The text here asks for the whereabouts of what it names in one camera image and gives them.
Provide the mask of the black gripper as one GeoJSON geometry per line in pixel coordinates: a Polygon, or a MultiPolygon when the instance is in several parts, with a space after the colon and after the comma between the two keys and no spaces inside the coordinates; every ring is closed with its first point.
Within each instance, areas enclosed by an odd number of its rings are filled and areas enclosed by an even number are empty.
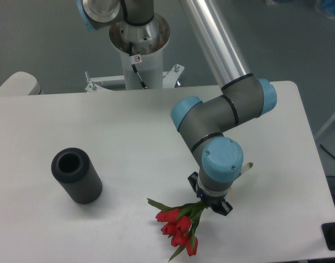
{"type": "Polygon", "coordinates": [[[231,204],[226,201],[230,187],[221,191],[211,190],[202,183],[196,171],[188,177],[188,182],[193,191],[196,191],[197,197],[203,200],[215,213],[227,216],[233,210],[231,204]]]}

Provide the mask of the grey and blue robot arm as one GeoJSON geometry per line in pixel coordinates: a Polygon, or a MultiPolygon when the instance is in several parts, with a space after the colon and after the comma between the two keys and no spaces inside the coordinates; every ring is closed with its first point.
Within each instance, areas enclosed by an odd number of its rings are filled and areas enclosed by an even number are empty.
{"type": "MultiPolygon", "coordinates": [[[[242,173],[243,151],[224,133],[271,111],[277,94],[269,81],[256,79],[248,69],[216,1],[180,5],[222,94],[206,102],[197,96],[184,98],[172,108],[171,118],[200,168],[189,176],[194,192],[214,212],[227,215],[232,207],[225,197],[242,173]]],[[[162,50],[170,30],[153,1],[77,1],[76,6],[88,29],[109,27],[126,89],[175,84],[162,73],[162,50]]]]}

